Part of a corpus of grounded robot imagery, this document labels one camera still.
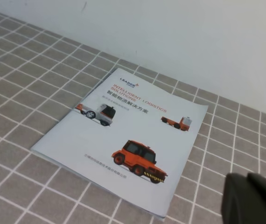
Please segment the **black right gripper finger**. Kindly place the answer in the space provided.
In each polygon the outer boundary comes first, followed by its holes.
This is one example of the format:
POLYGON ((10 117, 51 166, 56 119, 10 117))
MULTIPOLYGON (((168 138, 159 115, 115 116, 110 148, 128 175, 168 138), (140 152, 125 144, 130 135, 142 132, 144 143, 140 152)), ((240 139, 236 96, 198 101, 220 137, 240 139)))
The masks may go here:
POLYGON ((227 174, 221 215, 224 224, 266 224, 266 178, 257 173, 227 174))

